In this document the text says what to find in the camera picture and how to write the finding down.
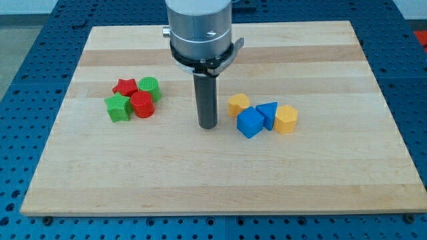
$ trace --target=wood grain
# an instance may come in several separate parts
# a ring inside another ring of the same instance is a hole
[[[34,216],[406,213],[427,193],[349,22],[234,25],[215,129],[160,26],[94,27],[25,196]],[[153,117],[112,123],[119,78],[159,79]],[[299,111],[295,131],[246,139],[228,99]]]

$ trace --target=3d-printed block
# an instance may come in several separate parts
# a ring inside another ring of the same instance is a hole
[[[155,77],[144,77],[143,79],[139,80],[138,89],[140,91],[149,92],[154,103],[159,101],[161,98],[159,83]]]
[[[119,83],[113,88],[113,93],[119,92],[123,96],[131,97],[132,94],[138,91],[135,79],[119,79]]]
[[[264,116],[264,127],[271,131],[273,129],[274,118],[276,117],[276,109],[278,103],[266,103],[256,106],[256,110]]]
[[[113,97],[104,99],[107,104],[107,112],[113,123],[116,121],[129,121],[133,112],[130,97],[116,93]]]
[[[262,130],[263,124],[264,117],[253,107],[248,107],[238,115],[238,129],[248,139],[259,133]]]
[[[274,129],[279,133],[291,133],[294,131],[298,111],[290,105],[280,106],[276,111]]]
[[[154,113],[154,104],[147,91],[138,91],[131,97],[131,104],[138,117],[146,118]]]
[[[249,97],[243,93],[233,95],[228,99],[228,115],[237,117],[239,113],[251,105]]]

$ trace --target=yellow block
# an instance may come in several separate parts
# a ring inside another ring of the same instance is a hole
[[[233,95],[228,99],[228,115],[237,117],[239,113],[251,105],[249,97],[243,93]]]
[[[280,106],[276,111],[273,128],[279,133],[291,133],[294,131],[298,111],[290,105]]]

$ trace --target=metal cylinder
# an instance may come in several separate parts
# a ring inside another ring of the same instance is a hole
[[[197,75],[193,75],[193,78],[199,125],[204,129],[214,128],[218,123],[216,78]]]
[[[183,57],[209,60],[232,43],[231,0],[165,0],[171,44]]]

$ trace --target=white wall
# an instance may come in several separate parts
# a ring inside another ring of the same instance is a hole
[[[50,13],[57,0],[0,0],[0,14]]]
[[[405,19],[427,19],[427,0],[394,0]]]
[[[50,13],[57,0],[0,0],[0,14]],[[427,19],[427,0],[394,0],[406,19]]]

